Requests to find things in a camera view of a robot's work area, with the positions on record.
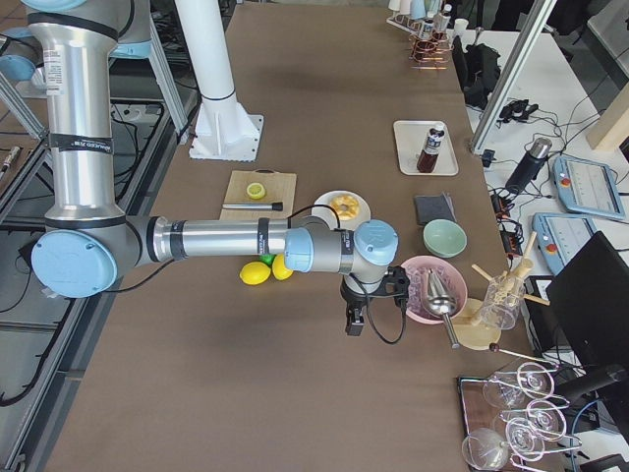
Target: white tray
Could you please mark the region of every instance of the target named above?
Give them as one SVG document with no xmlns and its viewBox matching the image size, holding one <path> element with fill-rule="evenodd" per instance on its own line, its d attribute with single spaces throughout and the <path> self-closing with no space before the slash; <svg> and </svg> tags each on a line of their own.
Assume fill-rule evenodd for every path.
<svg viewBox="0 0 629 472">
<path fill-rule="evenodd" d="M 397 160 L 403 174 L 451 176 L 459 173 L 459 164 L 456 162 L 456 155 L 454 155 L 447 126 L 434 170 L 431 173 L 417 170 L 417 158 L 422 152 L 424 141 L 432 125 L 434 125 L 433 121 L 396 121 L 393 123 Z"/>
</svg>

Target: black monitor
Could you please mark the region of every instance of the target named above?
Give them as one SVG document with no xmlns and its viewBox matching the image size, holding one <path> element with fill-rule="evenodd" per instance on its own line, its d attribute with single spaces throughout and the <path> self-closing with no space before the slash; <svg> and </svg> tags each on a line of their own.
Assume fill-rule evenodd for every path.
<svg viewBox="0 0 629 472">
<path fill-rule="evenodd" d="M 572 382 L 601 384 L 609 373 L 626 379 L 626 372 L 619 375 L 618 369 L 629 371 L 629 267 L 601 232 L 550 283 L 547 294 L 586 371 L 583 379 Z M 629 442 L 629 382 L 597 388 L 597 393 Z"/>
</svg>

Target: black cloth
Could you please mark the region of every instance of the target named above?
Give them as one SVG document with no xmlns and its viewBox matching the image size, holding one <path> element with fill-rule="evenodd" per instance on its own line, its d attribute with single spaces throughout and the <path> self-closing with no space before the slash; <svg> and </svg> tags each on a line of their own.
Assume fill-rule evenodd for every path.
<svg viewBox="0 0 629 472">
<path fill-rule="evenodd" d="M 570 34 L 588 20 L 589 3 L 590 0 L 557 0 L 547 24 L 559 34 Z M 515 31 L 520 14 L 528 14 L 532 6 L 533 0 L 500 0 L 491 29 Z"/>
</svg>

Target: yellow lemon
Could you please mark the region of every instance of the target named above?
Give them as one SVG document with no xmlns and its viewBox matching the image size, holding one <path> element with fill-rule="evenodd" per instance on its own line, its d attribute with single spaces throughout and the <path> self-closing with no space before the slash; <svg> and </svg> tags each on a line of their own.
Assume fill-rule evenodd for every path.
<svg viewBox="0 0 629 472">
<path fill-rule="evenodd" d="M 260 182 L 254 182 L 247 186 L 247 196 L 252 200 L 263 199 L 266 195 L 266 189 Z"/>
<path fill-rule="evenodd" d="M 284 255 L 278 254 L 273 260 L 273 275 L 278 280 L 286 280 L 293 271 L 284 264 Z"/>
<path fill-rule="evenodd" d="M 270 275 L 270 267 L 260 261 L 245 264 L 240 270 L 240 279 L 247 285 L 259 285 L 267 280 Z"/>
</svg>

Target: wooden cutting board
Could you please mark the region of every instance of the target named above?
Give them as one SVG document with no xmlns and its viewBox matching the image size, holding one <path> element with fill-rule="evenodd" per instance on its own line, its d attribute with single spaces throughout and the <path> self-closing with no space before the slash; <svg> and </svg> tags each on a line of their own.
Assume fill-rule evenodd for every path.
<svg viewBox="0 0 629 472">
<path fill-rule="evenodd" d="M 266 196 L 260 200 L 252 200 L 247 196 L 247 186 L 260 182 L 266 189 Z M 272 204 L 282 202 L 282 211 L 245 211 L 240 209 L 223 209 L 219 219 L 258 219 L 285 218 L 293 212 L 297 174 L 285 174 L 268 170 L 243 171 L 234 170 L 229 179 L 224 204 Z"/>
</svg>

